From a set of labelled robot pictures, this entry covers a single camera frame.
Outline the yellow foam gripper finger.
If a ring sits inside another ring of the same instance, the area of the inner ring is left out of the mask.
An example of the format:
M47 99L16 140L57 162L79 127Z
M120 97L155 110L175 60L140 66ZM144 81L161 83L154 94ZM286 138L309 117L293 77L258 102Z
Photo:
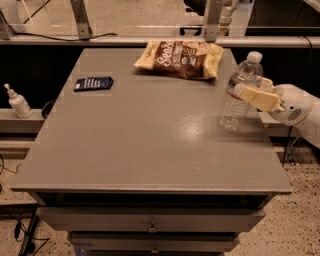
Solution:
M234 87L235 95L249 103L256 109L264 112L282 111L280 96L276 93L263 92L244 83Z
M273 81L263 77L259 86L259 90L263 92L272 93L274 91Z

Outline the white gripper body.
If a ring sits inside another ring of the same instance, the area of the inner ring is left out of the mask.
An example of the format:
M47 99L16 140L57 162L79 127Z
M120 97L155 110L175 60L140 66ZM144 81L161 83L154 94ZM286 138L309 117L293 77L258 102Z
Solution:
M299 87L281 84L274 88L274 92L280 97L280 108L269 113L273 119L287 126L294 126L311 111L314 97Z

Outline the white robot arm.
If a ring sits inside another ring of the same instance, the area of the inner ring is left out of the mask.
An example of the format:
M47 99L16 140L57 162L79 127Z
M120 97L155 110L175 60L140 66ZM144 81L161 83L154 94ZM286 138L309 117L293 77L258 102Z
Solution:
M238 82L233 91L278 122L295 127L302 138L320 148L319 98L292 84L274 86L270 79L263 79L259 87Z

